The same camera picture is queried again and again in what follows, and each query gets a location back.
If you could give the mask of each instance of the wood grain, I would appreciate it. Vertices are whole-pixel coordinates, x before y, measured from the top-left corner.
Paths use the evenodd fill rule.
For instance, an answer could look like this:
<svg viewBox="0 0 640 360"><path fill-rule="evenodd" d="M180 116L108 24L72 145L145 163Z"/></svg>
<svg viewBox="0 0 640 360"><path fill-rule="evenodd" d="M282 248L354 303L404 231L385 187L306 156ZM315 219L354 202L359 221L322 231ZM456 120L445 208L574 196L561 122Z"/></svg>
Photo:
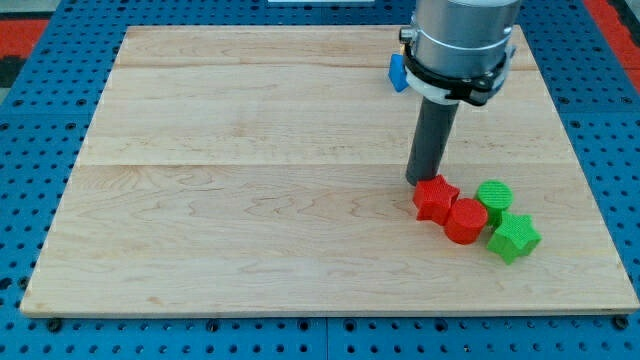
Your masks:
<svg viewBox="0 0 640 360"><path fill-rule="evenodd" d="M511 266L415 221L419 97L395 26L133 27L22 301L33 317L631 312L622 267L522 33L462 105L441 172L499 178L543 242Z"/></svg>

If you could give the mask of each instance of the blue perforated surface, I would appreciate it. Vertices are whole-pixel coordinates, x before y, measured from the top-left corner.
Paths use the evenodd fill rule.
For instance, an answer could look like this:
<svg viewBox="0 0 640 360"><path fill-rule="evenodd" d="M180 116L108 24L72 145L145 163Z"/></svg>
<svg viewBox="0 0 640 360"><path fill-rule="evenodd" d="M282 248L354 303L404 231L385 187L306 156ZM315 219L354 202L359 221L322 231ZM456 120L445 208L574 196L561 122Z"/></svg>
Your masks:
<svg viewBox="0 0 640 360"><path fill-rule="evenodd" d="M17 306L127 25L400 24L414 0L64 0L0 107L0 359L637 358L640 317L30 320ZM579 1L522 25L629 276L640 283L640 99Z"/></svg>

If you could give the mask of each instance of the green block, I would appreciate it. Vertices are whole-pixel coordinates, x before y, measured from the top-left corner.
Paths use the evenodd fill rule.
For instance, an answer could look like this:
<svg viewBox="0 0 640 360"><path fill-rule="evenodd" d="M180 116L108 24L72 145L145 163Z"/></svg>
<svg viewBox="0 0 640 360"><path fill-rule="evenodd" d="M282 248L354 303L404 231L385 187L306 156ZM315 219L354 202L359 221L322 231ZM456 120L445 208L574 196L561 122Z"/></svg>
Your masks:
<svg viewBox="0 0 640 360"><path fill-rule="evenodd" d="M500 226L502 212L513 203L513 193L509 187L498 180L487 180L480 184L475 199L480 201L489 213L487 225Z"/></svg>
<svg viewBox="0 0 640 360"><path fill-rule="evenodd" d="M531 254L542 240L533 227L531 216L502 213L502 224L489 239L487 249L500 255L507 265L519 256Z"/></svg>

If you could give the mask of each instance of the green star block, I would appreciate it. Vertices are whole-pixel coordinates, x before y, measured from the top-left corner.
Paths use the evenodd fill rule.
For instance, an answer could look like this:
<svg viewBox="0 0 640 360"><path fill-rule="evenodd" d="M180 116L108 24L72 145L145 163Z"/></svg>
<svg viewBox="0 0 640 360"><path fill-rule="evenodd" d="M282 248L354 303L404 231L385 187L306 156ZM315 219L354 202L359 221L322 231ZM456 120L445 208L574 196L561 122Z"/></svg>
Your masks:
<svg viewBox="0 0 640 360"><path fill-rule="evenodd" d="M487 249L500 255L507 265L518 256L527 256L542 236L533 227L531 216L502 213L502 223L489 239Z"/></svg>
<svg viewBox="0 0 640 360"><path fill-rule="evenodd" d="M480 184L475 199L480 201L489 213L487 225L500 226L502 212L513 203L511 189L501 181L487 180Z"/></svg>

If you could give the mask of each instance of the red object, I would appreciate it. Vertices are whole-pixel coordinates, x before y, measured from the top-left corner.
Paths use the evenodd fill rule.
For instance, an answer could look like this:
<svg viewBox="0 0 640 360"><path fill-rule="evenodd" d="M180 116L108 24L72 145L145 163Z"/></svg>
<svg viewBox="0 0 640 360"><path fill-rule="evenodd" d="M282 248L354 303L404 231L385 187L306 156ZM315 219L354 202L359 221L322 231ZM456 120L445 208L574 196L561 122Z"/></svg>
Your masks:
<svg viewBox="0 0 640 360"><path fill-rule="evenodd" d="M469 245L478 239L488 220L487 209L479 201L460 199L451 207L444 233L453 242Z"/></svg>
<svg viewBox="0 0 640 360"><path fill-rule="evenodd" d="M629 79L640 91L640 47L634 44L629 29L620 22L618 11L605 0L584 0L584 5L591 13L602 35L616 54L618 61L627 72Z"/></svg>
<svg viewBox="0 0 640 360"><path fill-rule="evenodd" d="M450 185L442 175L431 180L418 181L413 203L418 208L418 220L433 220L444 225L451 205L458 198L460 189Z"/></svg>
<svg viewBox="0 0 640 360"><path fill-rule="evenodd" d="M48 23L49 20L0 21L0 58L28 58Z"/></svg>

